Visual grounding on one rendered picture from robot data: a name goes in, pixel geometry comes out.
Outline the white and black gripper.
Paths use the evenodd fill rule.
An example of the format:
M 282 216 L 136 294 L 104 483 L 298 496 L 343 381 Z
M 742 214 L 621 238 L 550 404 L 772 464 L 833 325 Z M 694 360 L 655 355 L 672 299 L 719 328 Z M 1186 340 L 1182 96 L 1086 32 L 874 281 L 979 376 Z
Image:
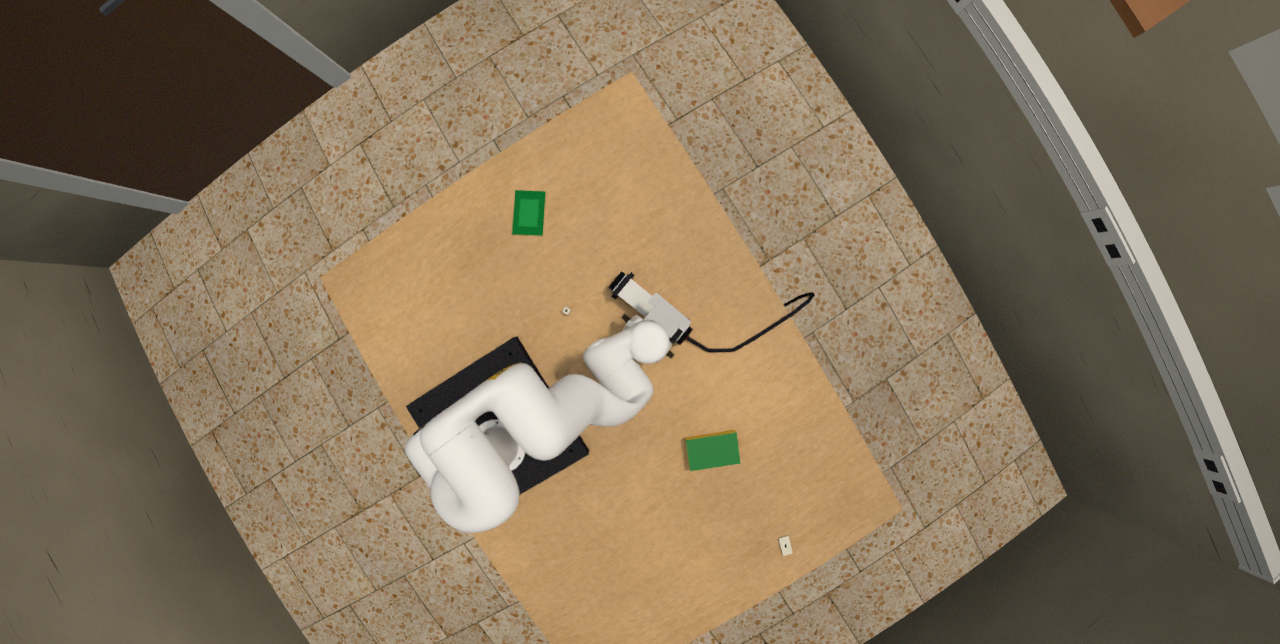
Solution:
M 630 318 L 627 318 L 626 312 L 625 312 L 625 315 L 621 319 L 623 319 L 625 321 L 628 321 L 628 320 L 630 321 L 643 321 L 644 320 L 644 319 L 641 320 L 641 318 L 639 318 L 637 315 L 635 315 L 632 319 L 630 319 Z M 622 332 L 625 332 L 626 329 L 628 329 L 628 328 L 625 325 L 625 328 L 623 328 Z M 671 348 L 671 344 L 672 343 L 669 342 L 669 348 Z M 675 353 L 673 352 L 671 353 L 671 351 L 669 351 L 669 352 L 666 353 L 666 356 L 668 356 L 669 358 L 673 358 Z

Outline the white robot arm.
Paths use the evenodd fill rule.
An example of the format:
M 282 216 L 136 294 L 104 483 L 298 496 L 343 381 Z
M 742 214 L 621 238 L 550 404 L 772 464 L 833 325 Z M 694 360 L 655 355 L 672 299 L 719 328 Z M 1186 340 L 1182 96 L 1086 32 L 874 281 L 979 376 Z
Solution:
M 626 321 L 628 329 L 588 344 L 582 353 L 602 385 L 571 374 L 547 389 L 529 365 L 516 364 L 476 385 L 410 437 L 404 453 L 430 487 L 434 510 L 445 524 L 462 533 L 484 533 L 504 524 L 518 506 L 511 471 L 525 453 L 553 460 L 589 423 L 612 428 L 643 410 L 654 389 L 635 360 L 658 362 L 676 328 L 685 332 L 690 325 L 684 312 L 659 294 L 648 303 L 653 310 L 643 321 Z M 477 428 L 475 420 L 488 411 L 497 419 Z

